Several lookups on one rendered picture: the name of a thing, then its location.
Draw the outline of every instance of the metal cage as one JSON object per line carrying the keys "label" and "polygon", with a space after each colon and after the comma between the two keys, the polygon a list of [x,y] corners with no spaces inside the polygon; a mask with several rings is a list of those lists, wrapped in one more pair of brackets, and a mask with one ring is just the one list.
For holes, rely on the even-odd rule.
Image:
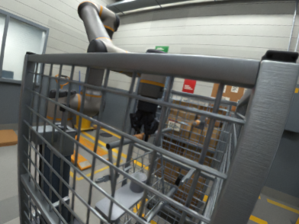
{"label": "metal cage", "polygon": [[[77,67],[86,70],[84,82],[74,78]],[[86,83],[89,69],[105,69],[101,87]],[[247,223],[280,142],[298,69],[290,62],[213,56],[26,55],[18,132],[21,223]],[[110,71],[131,74],[130,90],[109,88]],[[162,100],[134,91],[141,73],[168,76]],[[62,75],[69,77],[69,93],[82,87],[80,110],[69,107],[69,96],[66,104],[58,94],[49,98],[50,88],[58,92],[64,83]],[[173,91],[174,78],[219,83],[217,96]],[[249,90],[238,103],[225,101],[225,85]],[[86,88],[102,92],[96,117],[83,113]],[[128,98],[122,130],[102,119],[107,93]],[[137,100],[160,106],[160,125],[149,142],[128,128]],[[75,114],[77,128],[59,121],[56,112],[47,119],[49,103]],[[92,150],[80,142],[83,119],[96,125]],[[120,137],[105,146],[108,160],[97,153],[101,128]],[[88,153],[90,174],[66,150],[74,150],[75,164],[79,150]],[[96,172],[101,165],[108,168]],[[133,194],[131,185],[140,192]]]}

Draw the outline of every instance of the green sign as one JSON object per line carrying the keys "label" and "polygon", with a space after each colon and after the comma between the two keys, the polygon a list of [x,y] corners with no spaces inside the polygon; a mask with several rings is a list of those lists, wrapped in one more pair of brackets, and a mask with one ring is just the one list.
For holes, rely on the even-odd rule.
{"label": "green sign", "polygon": [[156,46],[156,50],[161,50],[163,52],[168,52],[169,46]]}

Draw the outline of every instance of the window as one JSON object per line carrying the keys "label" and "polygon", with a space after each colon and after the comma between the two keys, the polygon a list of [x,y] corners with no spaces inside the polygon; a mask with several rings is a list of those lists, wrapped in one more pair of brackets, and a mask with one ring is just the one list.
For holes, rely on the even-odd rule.
{"label": "window", "polygon": [[49,29],[0,10],[0,82],[21,83],[26,52],[42,54]]}

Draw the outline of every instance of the concrete floor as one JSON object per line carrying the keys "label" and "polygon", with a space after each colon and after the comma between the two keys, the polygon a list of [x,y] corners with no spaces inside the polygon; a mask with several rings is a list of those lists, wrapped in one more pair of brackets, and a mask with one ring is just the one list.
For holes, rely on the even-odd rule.
{"label": "concrete floor", "polygon": [[[89,135],[83,135],[88,141],[92,142],[92,137],[95,136],[94,132],[87,132]],[[109,138],[101,137],[102,142],[115,141],[117,137],[112,136]],[[79,153],[92,162],[92,157],[83,149],[79,149]],[[123,154],[127,154],[127,147],[124,147]],[[114,152],[114,162],[116,161],[116,153]],[[5,146],[0,148],[0,224],[18,224],[18,181],[17,181],[17,146]],[[108,174],[109,169],[106,168],[100,162],[96,162],[95,178],[103,177]],[[83,171],[84,174],[89,174],[90,169]],[[88,198],[89,184],[86,180],[83,180],[80,175],[76,177],[76,189],[80,191],[80,194],[84,199]],[[110,182],[100,184],[100,187],[104,189],[110,189]],[[248,221],[248,224],[298,224],[299,223],[299,206],[290,202],[288,197],[282,197],[281,195],[272,194],[271,196],[261,194],[260,199],[257,200],[256,207],[253,210],[252,216]],[[104,197],[103,194],[93,194],[92,206],[95,205],[100,199]],[[76,198],[75,211],[81,213],[84,220],[86,209]],[[90,223],[98,223],[98,218],[91,215]]]}

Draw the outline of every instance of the window frame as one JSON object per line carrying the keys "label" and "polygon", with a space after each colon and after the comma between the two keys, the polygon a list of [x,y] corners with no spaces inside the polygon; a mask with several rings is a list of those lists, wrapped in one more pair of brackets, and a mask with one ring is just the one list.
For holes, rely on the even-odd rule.
{"label": "window frame", "polygon": [[3,35],[2,35],[2,43],[1,43],[1,51],[0,51],[0,82],[8,82],[8,83],[14,83],[14,84],[19,84],[20,85],[22,83],[22,80],[2,78],[5,44],[6,44],[6,37],[7,37],[7,34],[8,34],[8,25],[9,25],[10,18],[17,19],[21,22],[24,22],[24,23],[29,24],[31,26],[37,27],[37,28],[41,29],[42,31],[46,32],[46,37],[45,37],[45,41],[44,41],[44,44],[43,44],[42,54],[44,54],[46,52],[47,42],[48,42],[48,37],[49,37],[49,30],[50,29],[47,28],[47,27],[41,26],[39,24],[36,24],[32,21],[29,21],[27,19],[24,19],[22,17],[19,17],[19,16],[15,15],[15,14],[12,14],[10,12],[1,10],[1,9],[0,9],[0,14],[3,14],[5,16],[5,26],[4,26]]}

